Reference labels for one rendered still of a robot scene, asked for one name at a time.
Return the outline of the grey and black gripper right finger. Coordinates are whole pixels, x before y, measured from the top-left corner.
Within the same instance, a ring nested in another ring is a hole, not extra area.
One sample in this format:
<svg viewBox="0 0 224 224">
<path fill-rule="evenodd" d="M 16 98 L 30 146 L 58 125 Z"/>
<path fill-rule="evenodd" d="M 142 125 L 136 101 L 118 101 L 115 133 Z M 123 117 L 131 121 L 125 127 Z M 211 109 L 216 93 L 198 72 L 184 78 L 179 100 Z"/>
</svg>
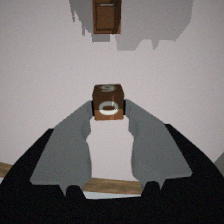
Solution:
<svg viewBox="0 0 224 224">
<path fill-rule="evenodd" d="M 124 99 L 123 114 L 134 137 L 132 175 L 141 184 L 160 184 L 162 194 L 194 199 L 224 219 L 224 177 L 214 163 L 172 125 Z"/>
</svg>

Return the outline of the brown cube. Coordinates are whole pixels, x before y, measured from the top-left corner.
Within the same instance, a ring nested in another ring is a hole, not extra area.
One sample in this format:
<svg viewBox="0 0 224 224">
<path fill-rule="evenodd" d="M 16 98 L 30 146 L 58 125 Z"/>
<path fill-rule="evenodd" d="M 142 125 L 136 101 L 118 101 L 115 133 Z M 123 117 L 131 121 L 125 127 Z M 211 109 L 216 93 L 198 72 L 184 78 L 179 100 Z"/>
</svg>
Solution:
<svg viewBox="0 0 224 224">
<path fill-rule="evenodd" d="M 96 0 L 97 7 L 117 7 L 119 0 Z"/>
<path fill-rule="evenodd" d="M 120 84 L 95 85 L 92 99 L 96 121 L 124 119 L 124 92 Z"/>
</svg>

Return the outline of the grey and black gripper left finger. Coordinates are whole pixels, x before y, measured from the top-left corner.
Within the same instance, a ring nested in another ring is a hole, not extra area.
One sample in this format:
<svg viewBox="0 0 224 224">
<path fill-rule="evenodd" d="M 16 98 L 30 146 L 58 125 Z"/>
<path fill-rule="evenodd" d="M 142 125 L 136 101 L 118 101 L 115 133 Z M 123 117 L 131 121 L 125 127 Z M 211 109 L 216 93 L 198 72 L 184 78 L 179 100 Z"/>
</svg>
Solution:
<svg viewBox="0 0 224 224">
<path fill-rule="evenodd" d="M 0 184 L 0 224 L 12 224 L 39 205 L 65 199 L 70 185 L 83 192 L 92 176 L 86 139 L 93 116 L 89 100 L 48 129 L 15 162 Z"/>
</svg>

